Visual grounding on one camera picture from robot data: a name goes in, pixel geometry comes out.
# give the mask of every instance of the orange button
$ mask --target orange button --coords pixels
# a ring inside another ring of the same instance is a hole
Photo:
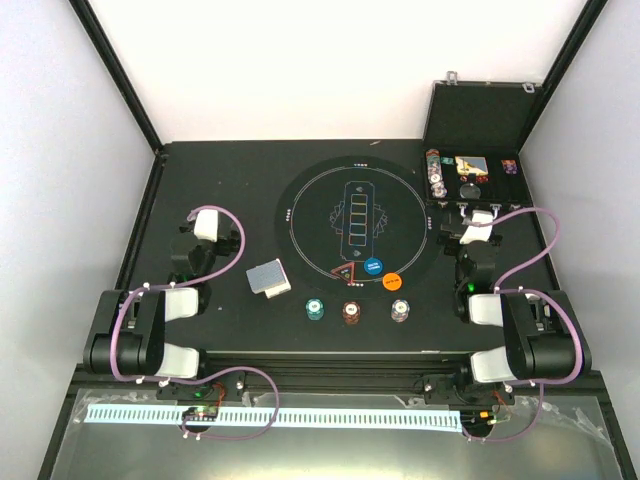
[[[382,285],[390,292],[395,292],[402,286],[402,278],[397,273],[387,273],[382,277]]]

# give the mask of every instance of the blue disc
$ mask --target blue disc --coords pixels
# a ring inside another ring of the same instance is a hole
[[[370,258],[366,262],[364,262],[364,271],[369,275],[378,275],[382,272],[382,268],[384,265],[377,258]]]

